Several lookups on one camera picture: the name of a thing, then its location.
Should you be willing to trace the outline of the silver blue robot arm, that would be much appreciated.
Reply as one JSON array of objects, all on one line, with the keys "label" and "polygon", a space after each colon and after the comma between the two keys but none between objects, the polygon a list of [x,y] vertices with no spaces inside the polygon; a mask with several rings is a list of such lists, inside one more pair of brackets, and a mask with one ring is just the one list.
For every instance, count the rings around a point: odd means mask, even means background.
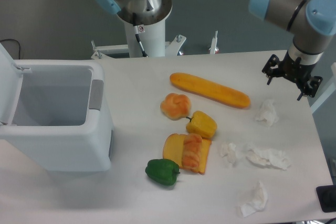
[{"label": "silver blue robot arm", "polygon": [[280,60],[271,55],[262,72],[271,81],[296,84],[299,97],[314,97],[323,80],[311,72],[335,36],[335,0],[249,0],[249,12],[293,34]]}]

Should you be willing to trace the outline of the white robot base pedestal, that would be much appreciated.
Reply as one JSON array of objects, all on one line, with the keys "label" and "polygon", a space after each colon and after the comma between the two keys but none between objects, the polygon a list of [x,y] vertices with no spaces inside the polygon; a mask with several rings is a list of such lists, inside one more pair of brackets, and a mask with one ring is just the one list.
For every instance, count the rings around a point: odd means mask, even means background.
[{"label": "white robot base pedestal", "polygon": [[172,0],[131,0],[120,8],[114,0],[95,0],[111,15],[116,15],[124,25],[126,45],[96,46],[92,41],[93,53],[101,58],[105,55],[128,53],[130,58],[164,57],[181,54],[186,37],[178,34],[166,41],[166,19],[172,11]]}]

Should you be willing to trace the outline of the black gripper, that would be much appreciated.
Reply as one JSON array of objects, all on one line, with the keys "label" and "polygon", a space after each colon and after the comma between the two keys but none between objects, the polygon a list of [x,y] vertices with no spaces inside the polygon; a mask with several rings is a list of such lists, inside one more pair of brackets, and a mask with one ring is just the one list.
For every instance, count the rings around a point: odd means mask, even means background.
[{"label": "black gripper", "polygon": [[300,94],[297,101],[302,97],[314,98],[323,78],[321,76],[311,76],[314,65],[302,65],[301,58],[293,60],[289,52],[286,52],[283,61],[272,54],[262,69],[262,73],[268,78],[267,85],[270,85],[273,78],[283,77],[297,84]]}]

